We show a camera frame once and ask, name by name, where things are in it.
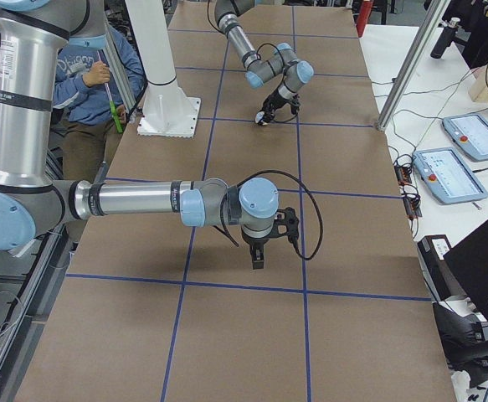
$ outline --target white surface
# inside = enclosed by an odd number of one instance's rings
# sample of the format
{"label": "white surface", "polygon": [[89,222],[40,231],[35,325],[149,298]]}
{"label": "white surface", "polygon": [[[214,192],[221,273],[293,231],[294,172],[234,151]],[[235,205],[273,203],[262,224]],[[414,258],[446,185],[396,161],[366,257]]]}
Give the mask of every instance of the white surface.
{"label": "white surface", "polygon": [[[372,81],[390,82],[397,76],[416,33],[417,28],[415,27],[386,25],[368,25],[366,27],[364,36],[361,38],[361,45]],[[469,74],[469,69],[454,44],[446,49],[441,59],[429,57],[431,48],[439,35],[440,29],[437,30],[434,38],[430,40],[428,48],[424,51],[424,56],[408,85],[406,94],[411,91],[440,90],[450,84],[458,83]],[[461,84],[453,85],[441,92],[404,95],[397,109],[398,114],[393,118],[396,132],[413,144],[420,142],[417,148],[419,150],[456,147],[444,132],[441,120],[424,119],[407,111],[398,111],[410,110],[424,116],[447,117],[485,109],[488,104],[474,103],[470,100],[468,90],[474,82],[475,78],[469,75]],[[375,95],[386,95],[392,88],[392,84],[373,85],[372,87]],[[385,100],[386,97],[376,98],[379,110],[383,107]],[[482,111],[481,115],[488,121],[488,110]],[[386,133],[389,145],[396,147],[400,153],[411,154],[413,152],[412,146],[394,135],[393,123],[389,124]],[[488,161],[473,162],[465,154],[460,153],[471,169],[488,167]],[[396,158],[396,152],[391,151],[391,158]],[[476,177],[488,191],[488,171],[477,173]],[[476,208],[473,203],[441,205],[431,195],[425,184],[421,183],[420,178],[416,177],[416,180],[422,197],[423,214],[423,217],[419,219],[416,241],[425,235],[444,234],[454,246],[488,219],[488,198],[476,201],[480,209]]]}

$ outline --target blue joint cap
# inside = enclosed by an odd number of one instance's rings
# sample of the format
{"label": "blue joint cap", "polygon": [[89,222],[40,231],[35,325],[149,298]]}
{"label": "blue joint cap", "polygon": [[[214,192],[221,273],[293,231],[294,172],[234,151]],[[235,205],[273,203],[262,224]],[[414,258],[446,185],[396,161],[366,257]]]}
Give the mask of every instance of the blue joint cap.
{"label": "blue joint cap", "polygon": [[106,47],[106,35],[92,36],[90,38],[72,37],[69,40],[69,44],[81,46],[82,48],[102,50]]}
{"label": "blue joint cap", "polygon": [[205,220],[203,195],[196,188],[180,196],[180,219],[185,226],[204,226]]}
{"label": "blue joint cap", "polygon": [[277,53],[278,53],[278,52],[277,52],[277,50],[279,50],[279,51],[281,51],[281,50],[285,50],[285,49],[290,49],[290,50],[292,50],[292,47],[291,47],[289,44],[285,43],[285,42],[283,42],[282,44],[278,44],[278,45],[277,45],[277,46],[275,46],[275,47],[276,47],[277,49],[275,49],[275,50],[274,50],[274,54],[277,54]]}
{"label": "blue joint cap", "polygon": [[251,85],[251,88],[254,90],[264,85],[264,81],[253,71],[248,71],[245,73],[245,78],[247,79],[247,82],[249,82],[249,85]]}
{"label": "blue joint cap", "polygon": [[33,237],[32,216],[19,201],[0,193],[0,250],[26,245]]}
{"label": "blue joint cap", "polygon": [[50,3],[51,0],[0,0],[0,7],[9,11],[31,11]]}
{"label": "blue joint cap", "polygon": [[308,83],[314,75],[312,66],[306,61],[300,61],[295,67],[295,72],[303,84]]}
{"label": "blue joint cap", "polygon": [[259,219],[271,218],[279,208],[277,187],[266,178],[252,178],[240,189],[239,200],[249,215]]}

